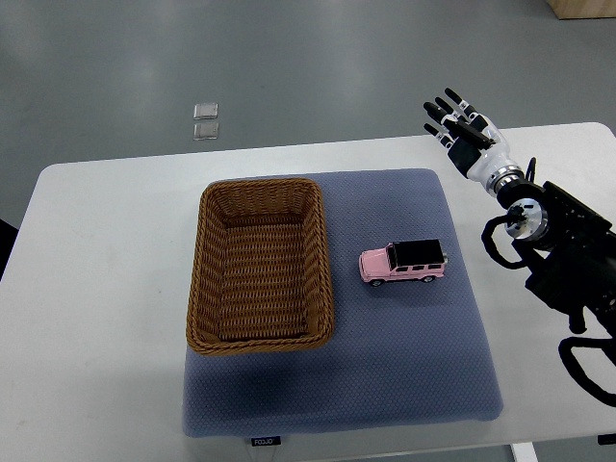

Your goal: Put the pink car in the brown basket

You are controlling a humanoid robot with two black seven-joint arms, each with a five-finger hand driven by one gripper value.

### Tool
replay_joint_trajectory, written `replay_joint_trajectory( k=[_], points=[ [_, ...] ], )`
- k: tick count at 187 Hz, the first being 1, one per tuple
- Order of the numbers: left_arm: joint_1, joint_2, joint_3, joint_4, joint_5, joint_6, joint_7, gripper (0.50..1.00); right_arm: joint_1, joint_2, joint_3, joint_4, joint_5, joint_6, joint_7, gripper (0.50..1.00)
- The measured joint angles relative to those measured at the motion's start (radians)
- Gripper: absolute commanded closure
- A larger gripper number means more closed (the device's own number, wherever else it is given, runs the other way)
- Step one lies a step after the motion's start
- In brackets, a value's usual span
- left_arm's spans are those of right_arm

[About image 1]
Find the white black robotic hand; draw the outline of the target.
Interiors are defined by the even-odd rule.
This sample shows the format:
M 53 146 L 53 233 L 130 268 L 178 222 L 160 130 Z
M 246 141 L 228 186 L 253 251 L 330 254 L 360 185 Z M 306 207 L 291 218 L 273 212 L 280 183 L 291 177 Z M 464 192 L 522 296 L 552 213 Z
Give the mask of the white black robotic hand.
M 507 183 L 523 178 L 511 160 L 509 144 L 492 120 L 450 88 L 445 97 L 423 104 L 431 121 L 423 126 L 446 150 L 467 179 L 495 196 Z

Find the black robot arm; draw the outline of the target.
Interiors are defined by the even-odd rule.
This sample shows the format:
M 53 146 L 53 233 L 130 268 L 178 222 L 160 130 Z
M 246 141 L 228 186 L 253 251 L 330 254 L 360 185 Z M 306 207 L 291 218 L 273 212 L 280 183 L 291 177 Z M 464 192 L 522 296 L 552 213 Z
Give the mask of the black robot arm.
M 615 233 L 612 224 L 552 182 L 533 182 L 507 168 L 488 183 L 506 214 L 489 220 L 481 234 L 488 255 L 509 270 L 527 268 L 525 287 L 569 317 L 575 334 L 586 330 L 589 310 L 615 335 Z

